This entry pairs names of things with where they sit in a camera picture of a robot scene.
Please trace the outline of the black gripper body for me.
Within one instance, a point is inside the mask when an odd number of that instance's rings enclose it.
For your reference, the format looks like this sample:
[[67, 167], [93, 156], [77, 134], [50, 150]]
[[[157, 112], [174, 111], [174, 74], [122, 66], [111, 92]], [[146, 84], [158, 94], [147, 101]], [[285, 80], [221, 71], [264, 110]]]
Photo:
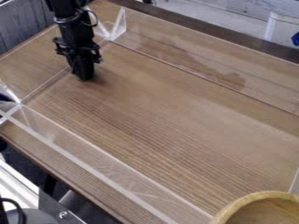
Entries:
[[62, 37], [53, 39], [57, 45], [55, 51], [59, 55], [65, 56], [67, 59], [75, 58], [78, 55], [91, 53], [91, 61], [99, 63], [102, 61], [102, 55], [99, 52], [101, 46], [94, 41], [86, 43], [82, 46], [74, 46], [66, 43]]

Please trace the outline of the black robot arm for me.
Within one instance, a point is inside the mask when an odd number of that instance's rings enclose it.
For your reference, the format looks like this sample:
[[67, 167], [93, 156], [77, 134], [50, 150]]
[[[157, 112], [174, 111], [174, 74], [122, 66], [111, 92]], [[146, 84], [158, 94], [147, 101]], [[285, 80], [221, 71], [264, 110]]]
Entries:
[[71, 72], [89, 81], [95, 75], [95, 64], [101, 63], [101, 46], [94, 41], [94, 27], [91, 10], [85, 8], [81, 0], [45, 0], [54, 13], [54, 23], [59, 26], [61, 36], [53, 42], [57, 53], [66, 57]]

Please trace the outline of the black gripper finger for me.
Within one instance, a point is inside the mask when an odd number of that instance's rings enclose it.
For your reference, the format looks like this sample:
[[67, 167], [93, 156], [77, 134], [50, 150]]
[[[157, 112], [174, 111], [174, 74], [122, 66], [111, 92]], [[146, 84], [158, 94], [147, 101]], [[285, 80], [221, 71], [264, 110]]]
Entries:
[[71, 55], [67, 57], [71, 72], [82, 81], [89, 81], [94, 77], [95, 67], [91, 54]]

